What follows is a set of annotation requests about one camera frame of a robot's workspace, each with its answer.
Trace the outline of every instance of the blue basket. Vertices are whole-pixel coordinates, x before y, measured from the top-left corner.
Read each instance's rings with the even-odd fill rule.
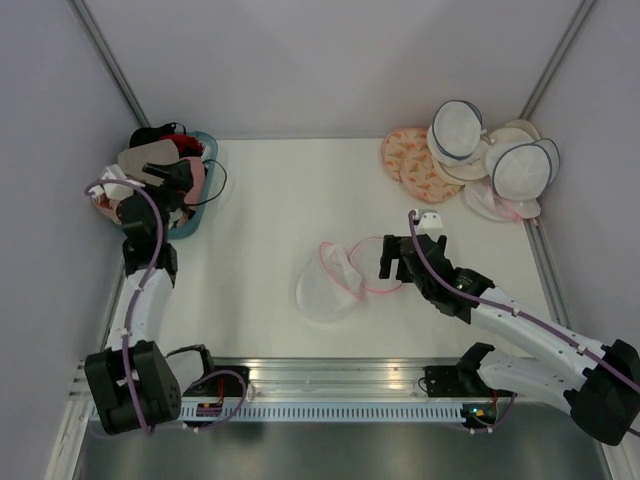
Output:
[[[215,160],[218,156],[218,142],[211,135],[205,132],[188,132],[187,135],[191,135],[198,139],[204,146],[204,152],[202,154],[202,160]],[[200,201],[204,202],[209,195],[209,189],[211,188],[211,182],[213,181],[213,171],[215,170],[215,162],[210,162],[207,167],[207,176],[204,180],[204,188],[202,189],[202,195]],[[178,240],[180,238],[186,238],[192,235],[200,226],[200,220],[202,220],[202,214],[204,213],[204,207],[206,205],[200,205],[193,217],[182,227],[170,228],[167,234],[169,240]]]

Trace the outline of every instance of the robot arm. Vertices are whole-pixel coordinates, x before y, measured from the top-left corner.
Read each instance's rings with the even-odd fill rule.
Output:
[[[415,221],[419,233],[428,229],[423,223],[432,216],[436,218],[432,212],[421,212]],[[495,333],[534,357],[517,358],[491,345],[476,344],[463,357],[472,361],[458,364],[464,383],[481,382],[484,387],[543,401],[569,413],[597,440],[619,444],[640,412],[640,394],[601,363],[637,384],[637,351],[621,340],[606,346],[578,335],[519,305],[480,273],[454,268],[444,255],[446,242],[444,236],[434,241],[424,233],[414,238],[385,236],[380,278],[389,278],[391,262],[399,260],[396,278],[414,283],[441,313]]]

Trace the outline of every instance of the black cable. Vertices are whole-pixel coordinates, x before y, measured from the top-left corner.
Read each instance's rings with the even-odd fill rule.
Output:
[[[420,387],[420,390],[422,390],[424,393],[426,393],[427,395],[429,395],[429,392],[427,392],[426,388],[424,388],[424,387],[420,384],[420,382],[421,382],[422,380],[424,380],[425,385],[426,385],[426,383],[427,383],[427,378],[426,378],[426,377],[422,377],[422,378],[418,379],[418,387]]]
[[[202,163],[207,163],[207,162],[214,162],[222,169],[222,172],[224,173],[224,180],[222,181],[222,187],[220,187],[220,191],[218,193],[216,193],[213,197],[207,198],[206,200],[204,200],[202,202],[198,202],[198,203],[185,203],[184,204],[185,207],[199,207],[200,205],[204,205],[205,203],[209,203],[212,200],[215,200],[216,198],[218,198],[220,195],[222,195],[222,192],[224,192],[224,187],[227,186],[227,178],[229,178],[229,175],[227,174],[227,170],[222,166],[222,164],[220,162],[218,162],[217,160],[214,160],[213,158],[211,158],[209,160],[205,160]]]
[[[173,123],[171,124],[171,126],[173,127],[173,131],[174,131],[174,132],[176,131],[176,127],[177,127],[178,125],[180,125],[180,126],[182,127],[182,134],[183,134],[183,135],[186,135],[186,134],[187,134],[187,127],[185,127],[183,124],[178,123],[178,122],[173,122]]]

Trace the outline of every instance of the clothing pile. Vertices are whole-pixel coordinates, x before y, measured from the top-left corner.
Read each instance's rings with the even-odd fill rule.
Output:
[[[466,100],[445,102],[428,128],[395,130],[382,142],[391,176],[427,203],[452,198],[496,221],[540,215],[537,198],[560,167],[555,142],[526,120],[486,134],[482,114]]]
[[[169,237],[192,221],[198,207],[217,198],[226,171],[216,161],[217,143],[203,132],[187,133],[184,125],[168,123],[160,127],[136,130],[129,140],[129,148],[118,155],[118,163],[105,167],[101,179],[127,180],[145,187],[152,196],[170,199]],[[218,164],[225,175],[220,192],[203,199],[213,166]],[[121,224],[118,206],[133,190],[122,185],[107,184],[91,191],[93,204],[116,225]]]

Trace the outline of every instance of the gray wall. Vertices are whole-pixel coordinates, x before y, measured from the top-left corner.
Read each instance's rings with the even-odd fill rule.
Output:
[[[152,123],[270,138],[384,136],[456,97],[516,118],[579,0],[87,3]]]
[[[82,194],[135,128],[64,0],[0,16],[0,465],[42,478],[120,235]]]
[[[640,3],[596,7],[535,115],[563,164],[543,224],[575,327],[640,348]],[[640,442],[636,442],[640,453]]]

